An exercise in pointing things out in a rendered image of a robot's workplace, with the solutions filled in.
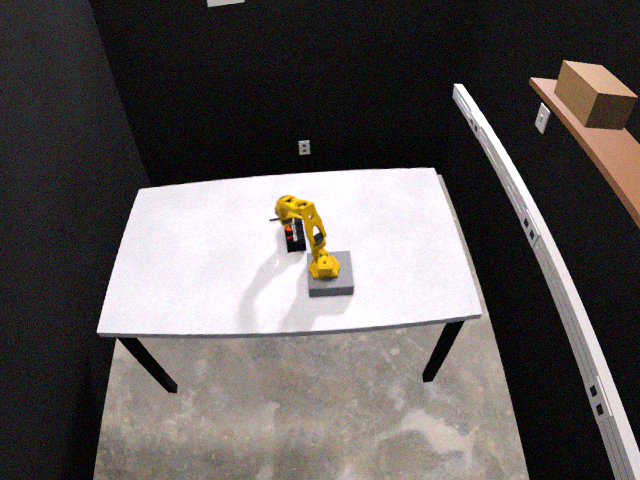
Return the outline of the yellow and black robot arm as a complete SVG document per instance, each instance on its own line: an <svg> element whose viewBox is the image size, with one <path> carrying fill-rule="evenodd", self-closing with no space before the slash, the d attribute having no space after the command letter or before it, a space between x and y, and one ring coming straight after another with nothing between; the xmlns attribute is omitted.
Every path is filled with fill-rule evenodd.
<svg viewBox="0 0 640 480"><path fill-rule="evenodd" d="M326 246L325 237L327 236L327 234L324 229L322 220L316 211L314 202L307 201L304 199L297 199L293 195L288 195L286 197L284 195L283 197L281 197L282 199L279 198L280 200L276 201L276 206L274 207L275 215L280 219L283 216L285 216L289 211L291 211L294 214L301 214L304 221L304 229L306 232L306 237L309 240L311 253L312 253L312 256L314 257L311 264L309 265L309 271L313 275L313 279L338 277L340 264L333 256L329 257L328 251L323 248ZM311 218L309 218L309 216L311 216ZM319 233L313 236L314 226L318 228ZM333 268L333 275L318 276L318 268L327 268L327 267Z"/></svg>

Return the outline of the black power strip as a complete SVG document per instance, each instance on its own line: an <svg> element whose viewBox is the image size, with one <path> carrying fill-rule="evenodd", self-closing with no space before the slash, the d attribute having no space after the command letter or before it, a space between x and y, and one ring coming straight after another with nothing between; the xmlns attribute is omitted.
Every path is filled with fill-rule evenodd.
<svg viewBox="0 0 640 480"><path fill-rule="evenodd" d="M294 217L293 220L293 223L289 225L289 229L284 227L288 253L306 250L302 219Z"/></svg>

